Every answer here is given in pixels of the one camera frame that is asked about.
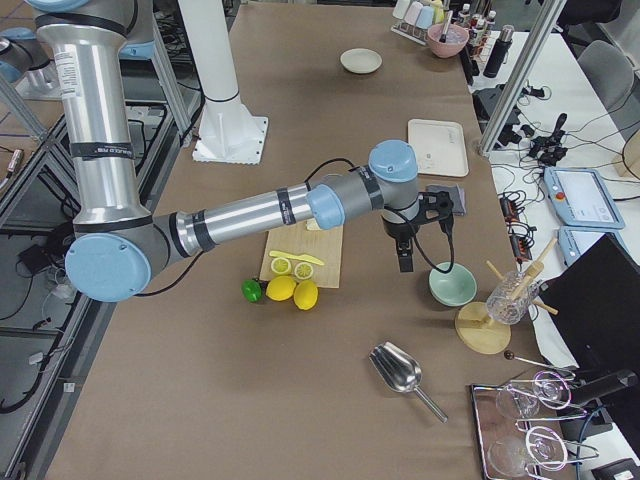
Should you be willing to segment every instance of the yellow knife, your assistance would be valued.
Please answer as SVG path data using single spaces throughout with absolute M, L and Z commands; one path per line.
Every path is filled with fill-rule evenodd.
M 308 255 L 306 253 L 302 253 L 300 255 L 294 255 L 293 253 L 281 252 L 280 250 L 270 250 L 270 257 L 284 257 L 289 258 L 291 260 L 300 260 L 303 262 L 314 263 L 315 265 L 324 265 L 324 262 L 313 255 Z

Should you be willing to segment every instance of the computer monitor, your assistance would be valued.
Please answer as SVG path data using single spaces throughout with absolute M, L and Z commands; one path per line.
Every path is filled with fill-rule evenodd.
M 640 375 L 640 267 L 605 234 L 541 293 L 578 362 L 578 379 L 592 381 L 629 369 Z M 625 439 L 640 455 L 640 386 L 602 398 Z

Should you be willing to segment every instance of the mint green bowl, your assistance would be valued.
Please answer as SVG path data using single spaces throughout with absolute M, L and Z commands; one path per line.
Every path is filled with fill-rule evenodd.
M 438 265 L 441 270 L 449 268 L 449 262 Z M 447 307 L 459 307 L 469 303 L 476 296 L 478 285 L 473 274 L 458 263 L 453 264 L 449 273 L 431 270 L 429 290 L 433 298 Z

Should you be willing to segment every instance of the pink bowl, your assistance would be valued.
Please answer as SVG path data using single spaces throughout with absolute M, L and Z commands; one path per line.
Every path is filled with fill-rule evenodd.
M 442 33 L 442 27 L 444 27 L 444 24 L 442 23 L 436 23 L 429 27 L 427 30 L 427 44 L 436 57 L 453 57 L 454 55 L 457 55 L 469 41 L 469 31 L 466 28 L 462 28 L 460 25 L 450 25 L 447 40 L 451 36 L 454 36 L 459 38 L 460 41 L 455 43 L 449 43 L 448 41 L 447 43 L 440 43 L 438 40 Z

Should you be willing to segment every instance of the white table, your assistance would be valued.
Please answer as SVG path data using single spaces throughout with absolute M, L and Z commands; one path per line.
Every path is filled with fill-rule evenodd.
M 515 33 L 507 62 L 502 65 L 498 76 L 493 79 L 482 75 L 474 77 L 472 90 L 506 83 L 527 35 L 524 32 Z M 581 129 L 575 135 L 587 141 L 600 140 L 618 130 L 611 118 L 606 115 L 607 112 L 604 106 L 560 35 L 552 34 L 549 36 L 528 80 L 529 84 L 535 88 L 549 87 L 551 89 L 551 98 L 543 101 L 529 96 L 524 101 L 520 101 L 519 107 L 524 114 L 524 116 L 521 116 L 523 124 L 534 123 L 538 125 L 539 122 L 540 129 L 551 132 L 558 115 L 566 113 L 567 121 L 563 129 L 567 132 Z M 587 122 L 600 116 L 602 118 L 589 123 L 582 129 Z M 570 149 L 566 157 L 559 161 L 557 166 L 595 167 L 606 165 L 598 168 L 598 171 L 605 179 L 628 180 L 628 177 L 620 177 L 614 166 L 611 165 L 611 162 L 616 157 L 614 152 L 593 144 L 571 148 L 583 143 L 585 142 L 577 138 L 566 137 L 563 141 L 563 146 Z M 615 152 L 620 152 L 625 142 L 622 136 L 616 133 L 599 143 Z M 519 146 L 510 144 L 505 151 L 493 151 L 491 153 L 489 161 L 493 165 L 505 165 L 505 168 L 493 169 L 498 193 L 503 192 L 505 189 L 509 191 L 521 189 L 527 192 L 528 198 L 535 198 L 537 188 L 523 181 L 523 176 L 526 172 L 518 168 L 520 156 L 524 156 L 526 151 L 517 152 L 516 150 L 519 148 L 528 149 L 528 145 L 529 141 L 524 140 Z M 534 163 L 528 162 L 528 165 L 533 166 Z M 640 182 L 619 183 L 606 181 L 605 183 L 613 198 L 630 197 L 640 193 Z M 544 185 L 542 185 L 542 189 L 546 197 Z M 618 202 L 616 205 L 626 222 L 626 227 L 620 232 L 622 239 L 630 255 L 636 262 L 640 262 L 640 203 L 634 200 Z M 540 203 L 527 205 L 523 220 L 538 229 L 535 232 L 535 245 L 531 252 L 533 258 L 536 258 L 549 240 L 557 235 L 558 227 L 562 223 L 555 215 L 553 207 L 547 199 Z M 562 253 L 558 247 L 546 257 L 544 264 L 545 270 L 541 275 L 544 279 L 557 277 L 566 269 Z M 555 365 L 567 365 L 568 351 L 546 312 L 540 312 L 540 316 L 535 322 L 535 329 L 542 354 Z M 615 425 L 614 430 L 611 432 L 590 437 L 588 444 L 600 450 L 600 457 L 584 462 L 584 467 L 581 470 L 583 478 L 593 478 L 587 470 L 621 458 L 633 458 L 636 464 L 640 464 L 640 460 Z

